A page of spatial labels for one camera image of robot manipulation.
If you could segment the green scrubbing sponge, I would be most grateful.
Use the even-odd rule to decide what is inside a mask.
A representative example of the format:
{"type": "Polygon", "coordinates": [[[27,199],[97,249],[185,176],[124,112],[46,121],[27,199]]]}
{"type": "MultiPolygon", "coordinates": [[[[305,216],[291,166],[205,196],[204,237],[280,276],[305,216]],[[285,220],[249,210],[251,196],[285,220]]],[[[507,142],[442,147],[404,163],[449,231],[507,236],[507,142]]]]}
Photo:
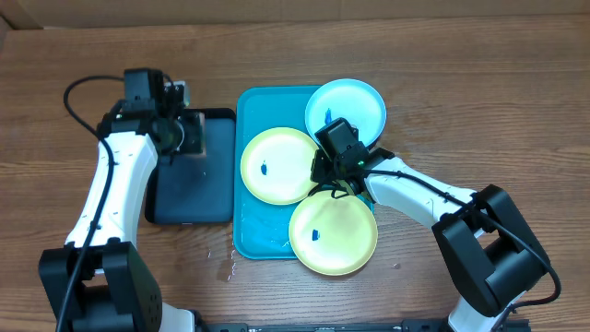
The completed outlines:
{"type": "Polygon", "coordinates": [[[205,157],[205,155],[207,154],[207,135],[206,135],[206,116],[205,116],[205,114],[202,112],[199,112],[198,119],[199,119],[199,140],[200,140],[199,154],[203,155],[205,157]]]}

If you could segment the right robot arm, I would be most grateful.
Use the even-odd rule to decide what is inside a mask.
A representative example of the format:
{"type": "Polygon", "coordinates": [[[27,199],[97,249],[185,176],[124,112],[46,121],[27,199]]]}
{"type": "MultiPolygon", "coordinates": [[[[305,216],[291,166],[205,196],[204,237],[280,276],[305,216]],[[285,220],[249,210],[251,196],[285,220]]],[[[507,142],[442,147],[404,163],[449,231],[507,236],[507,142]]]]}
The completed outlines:
{"type": "Polygon", "coordinates": [[[432,230],[461,296],[442,330],[514,331],[510,314],[560,296],[561,283],[546,251],[499,186],[474,191],[437,181],[391,151],[367,148],[344,118],[314,136],[320,146],[312,166],[317,191],[332,190],[334,198],[363,196],[432,230]],[[545,275],[554,280],[553,294],[523,300],[545,275]]]}

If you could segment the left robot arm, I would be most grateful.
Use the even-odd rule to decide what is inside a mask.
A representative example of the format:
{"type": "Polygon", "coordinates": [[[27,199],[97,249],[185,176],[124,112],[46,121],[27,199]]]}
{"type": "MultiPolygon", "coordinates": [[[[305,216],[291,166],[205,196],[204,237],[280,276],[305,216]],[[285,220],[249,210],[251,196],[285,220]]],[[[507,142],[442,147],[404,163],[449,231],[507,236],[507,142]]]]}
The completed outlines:
{"type": "Polygon", "coordinates": [[[200,313],[162,299],[139,255],[139,215],[161,158],[206,152],[204,117],[188,110],[183,81],[158,69],[124,71],[124,97],[86,128],[98,141],[88,197],[61,248],[42,252],[39,275],[59,331],[205,331],[200,313]]]}

